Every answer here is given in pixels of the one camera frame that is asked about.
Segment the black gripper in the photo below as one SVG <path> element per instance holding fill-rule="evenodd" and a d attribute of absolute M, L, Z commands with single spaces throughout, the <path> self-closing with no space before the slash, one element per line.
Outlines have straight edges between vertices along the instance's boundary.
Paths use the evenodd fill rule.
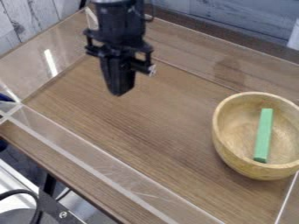
<path fill-rule="evenodd" d="M 87 54 L 101 58 L 109 91 L 125 95 L 137 83 L 137 72 L 155 73 L 154 47 L 145 41 L 145 0 L 91 0 L 97 9 L 98 29 L 87 28 Z M 118 64 L 118 57 L 125 57 Z"/>

